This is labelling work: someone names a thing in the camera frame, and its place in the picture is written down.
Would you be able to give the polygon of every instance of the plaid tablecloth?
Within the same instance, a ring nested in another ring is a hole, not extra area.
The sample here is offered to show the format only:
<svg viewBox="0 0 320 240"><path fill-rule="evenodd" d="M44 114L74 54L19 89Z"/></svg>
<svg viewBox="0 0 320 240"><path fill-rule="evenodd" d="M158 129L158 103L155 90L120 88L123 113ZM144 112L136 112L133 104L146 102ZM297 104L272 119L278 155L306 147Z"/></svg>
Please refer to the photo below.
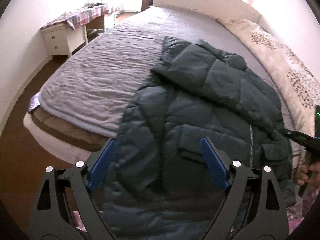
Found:
<svg viewBox="0 0 320 240"><path fill-rule="evenodd" d="M61 15L52 22L47 23L41 29L43 30L50 26L65 22L70 26L71 29L75 30L79 28L81 25L85 25L101 15L109 14L120 10L120 7L110 6L108 4L98 5L93 8L84 7L79 10Z"/></svg>

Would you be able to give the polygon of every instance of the dark green puffer jacket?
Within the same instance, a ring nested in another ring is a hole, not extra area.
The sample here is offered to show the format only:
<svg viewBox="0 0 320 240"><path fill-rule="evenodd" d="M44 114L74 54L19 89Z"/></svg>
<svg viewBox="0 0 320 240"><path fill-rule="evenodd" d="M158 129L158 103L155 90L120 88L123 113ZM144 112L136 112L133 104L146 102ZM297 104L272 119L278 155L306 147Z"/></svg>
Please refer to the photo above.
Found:
<svg viewBox="0 0 320 240"><path fill-rule="evenodd" d="M108 225L119 239L199 239L223 196L200 153L205 136L231 160L270 166L286 205L294 204L283 126L277 93L241 56L166 37L123 115L105 179Z"/></svg>

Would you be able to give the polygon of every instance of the jacket zipper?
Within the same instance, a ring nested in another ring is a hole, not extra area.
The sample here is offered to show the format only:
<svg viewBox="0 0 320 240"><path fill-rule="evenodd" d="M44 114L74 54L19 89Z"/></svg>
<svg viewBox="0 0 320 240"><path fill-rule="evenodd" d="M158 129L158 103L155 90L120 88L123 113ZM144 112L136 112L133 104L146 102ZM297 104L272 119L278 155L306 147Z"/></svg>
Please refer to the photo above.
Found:
<svg viewBox="0 0 320 240"><path fill-rule="evenodd" d="M253 129L252 125L249 124L250 129L250 168L253 166Z"/></svg>

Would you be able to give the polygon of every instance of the drawer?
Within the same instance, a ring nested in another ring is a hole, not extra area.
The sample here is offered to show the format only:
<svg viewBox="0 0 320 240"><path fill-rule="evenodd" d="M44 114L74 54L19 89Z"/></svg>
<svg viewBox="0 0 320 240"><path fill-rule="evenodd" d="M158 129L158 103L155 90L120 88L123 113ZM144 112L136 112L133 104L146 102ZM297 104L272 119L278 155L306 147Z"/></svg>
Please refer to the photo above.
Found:
<svg viewBox="0 0 320 240"><path fill-rule="evenodd" d="M46 43L50 55L69 55L67 41L51 41Z"/></svg>
<svg viewBox="0 0 320 240"><path fill-rule="evenodd" d="M59 29L55 29L51 32L43 33L45 43L49 43L52 41L65 41L66 35L64 31L64 27L60 27Z"/></svg>

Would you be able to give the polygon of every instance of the jacket sleeve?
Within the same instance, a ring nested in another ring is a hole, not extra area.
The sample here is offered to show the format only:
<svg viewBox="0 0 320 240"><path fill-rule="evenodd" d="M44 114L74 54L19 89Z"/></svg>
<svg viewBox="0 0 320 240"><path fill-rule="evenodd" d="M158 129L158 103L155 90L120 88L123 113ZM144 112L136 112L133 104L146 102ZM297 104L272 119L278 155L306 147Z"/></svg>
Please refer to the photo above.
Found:
<svg viewBox="0 0 320 240"><path fill-rule="evenodd" d="M145 190L161 171L160 140L166 112L166 91L143 86L126 108L116 139L117 152L107 183L117 195Z"/></svg>

